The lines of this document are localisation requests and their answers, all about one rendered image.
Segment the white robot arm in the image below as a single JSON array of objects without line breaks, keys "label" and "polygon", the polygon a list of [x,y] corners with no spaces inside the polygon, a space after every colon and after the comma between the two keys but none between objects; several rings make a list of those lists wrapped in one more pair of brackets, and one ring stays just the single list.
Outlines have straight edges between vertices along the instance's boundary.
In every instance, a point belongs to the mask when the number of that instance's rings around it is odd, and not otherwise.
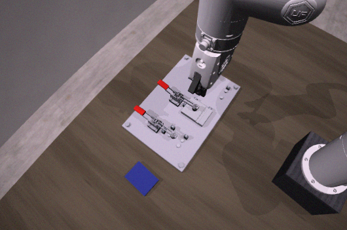
[{"label": "white robot arm", "polygon": [[[196,37],[200,50],[227,51],[240,41],[250,17],[282,26],[317,18],[327,0],[199,0]],[[328,144],[308,148],[301,159],[306,181],[320,193],[347,189],[347,131]]]}]

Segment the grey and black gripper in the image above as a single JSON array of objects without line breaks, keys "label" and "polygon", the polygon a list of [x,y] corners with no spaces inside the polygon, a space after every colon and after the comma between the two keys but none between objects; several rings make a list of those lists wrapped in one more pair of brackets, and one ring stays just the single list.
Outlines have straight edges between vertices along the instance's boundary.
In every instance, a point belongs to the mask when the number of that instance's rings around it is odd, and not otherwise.
[{"label": "grey and black gripper", "polygon": [[227,51],[211,51],[206,49],[202,51],[198,45],[200,42],[196,37],[196,45],[194,48],[191,67],[190,67],[190,79],[194,77],[192,83],[188,89],[191,94],[197,94],[204,97],[207,89],[211,88],[216,80],[220,77],[222,72],[229,65],[235,46],[233,49]]}]

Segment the blue rectangular block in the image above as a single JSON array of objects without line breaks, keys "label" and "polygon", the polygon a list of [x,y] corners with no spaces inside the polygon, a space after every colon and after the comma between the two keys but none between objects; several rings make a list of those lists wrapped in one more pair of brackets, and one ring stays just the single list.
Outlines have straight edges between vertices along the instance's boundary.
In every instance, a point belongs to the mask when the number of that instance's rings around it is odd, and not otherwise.
[{"label": "blue rectangular block", "polygon": [[145,197],[146,194],[156,185],[159,181],[147,168],[145,168],[139,161],[136,165],[125,175],[125,178]]}]

